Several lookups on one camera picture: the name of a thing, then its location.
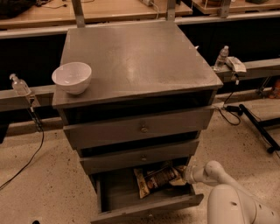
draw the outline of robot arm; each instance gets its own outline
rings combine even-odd
[[[277,212],[260,202],[216,161],[201,167],[187,166],[183,179],[189,184],[215,186],[208,199],[208,224],[280,224]]]

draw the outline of drawer handle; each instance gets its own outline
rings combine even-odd
[[[141,128],[141,132],[142,133],[147,133],[148,132],[148,128],[143,125],[142,128]]]
[[[142,161],[147,161],[147,156],[146,156],[146,155],[142,155],[142,156],[141,156],[141,160],[142,160]]]

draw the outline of floor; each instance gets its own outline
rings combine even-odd
[[[222,98],[216,98],[214,105],[220,107]],[[279,100],[254,99],[243,104],[263,120],[280,117]],[[236,122],[230,114],[226,116]],[[1,223],[90,223],[97,215],[96,194],[76,152],[66,140],[61,120],[46,119],[43,128],[45,138],[41,150],[22,173],[0,190]],[[269,128],[269,133],[280,141],[280,129]],[[0,144],[0,185],[30,160],[41,139],[42,133],[36,132],[32,122],[14,123],[9,127]],[[208,128],[201,132],[191,164],[219,161],[240,184],[280,213],[280,158],[278,153],[267,153],[268,148],[245,115],[241,116],[240,125],[234,126],[215,110]],[[213,188],[197,184],[194,189],[205,196],[199,206],[131,223],[207,223],[207,198]]]

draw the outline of drawer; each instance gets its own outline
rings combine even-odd
[[[74,149],[123,143],[206,129],[212,107],[138,115],[102,122],[67,125],[64,131]]]
[[[129,168],[100,174],[96,183],[99,213],[93,224],[152,218],[156,214],[197,206],[203,199],[203,194],[196,195],[191,185],[168,186],[139,199],[137,181]]]
[[[174,158],[189,158],[194,155],[199,140],[167,143],[133,150],[116,151],[82,157],[80,163],[87,175],[107,172],[125,167],[153,164]]]

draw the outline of white bowl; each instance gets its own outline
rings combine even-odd
[[[91,67],[82,62],[59,66],[52,73],[53,82],[71,95],[79,95],[88,87],[92,77]]]

